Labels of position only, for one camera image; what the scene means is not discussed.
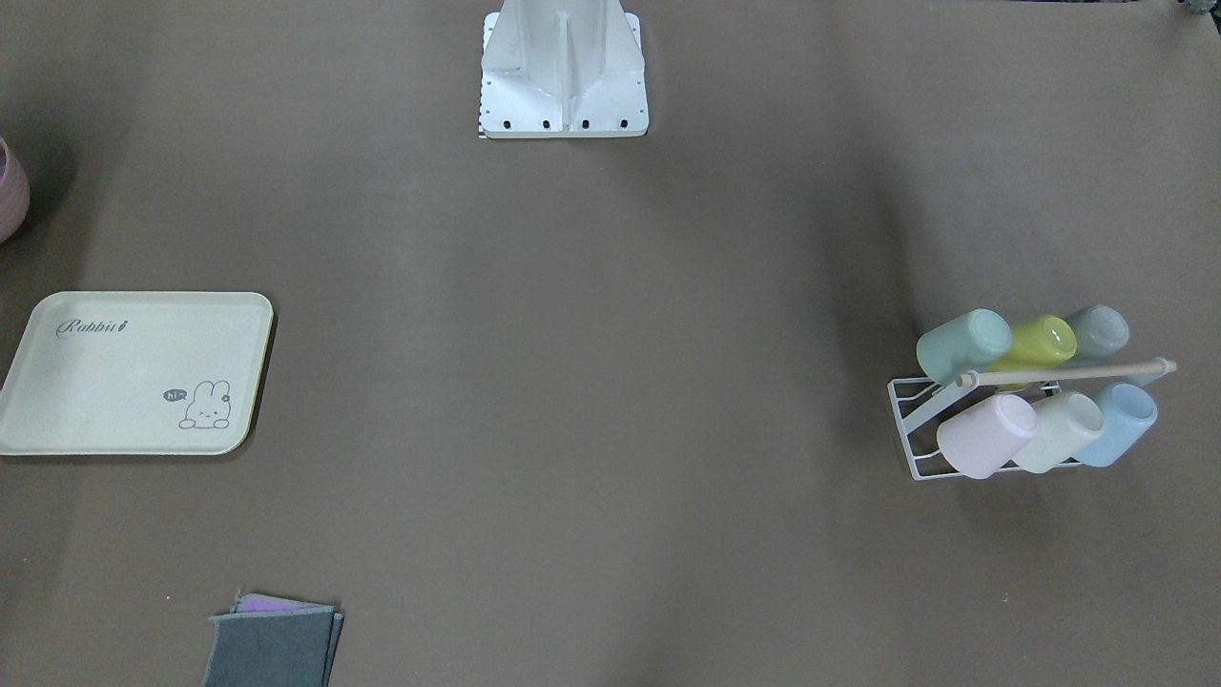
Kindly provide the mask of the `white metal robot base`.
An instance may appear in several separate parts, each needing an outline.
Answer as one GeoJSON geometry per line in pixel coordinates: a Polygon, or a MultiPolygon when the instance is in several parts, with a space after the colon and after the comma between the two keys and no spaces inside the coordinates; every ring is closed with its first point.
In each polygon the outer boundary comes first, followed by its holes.
{"type": "Polygon", "coordinates": [[[477,112],[487,139],[650,131],[641,22],[619,1],[505,1],[484,18],[477,112]]]}

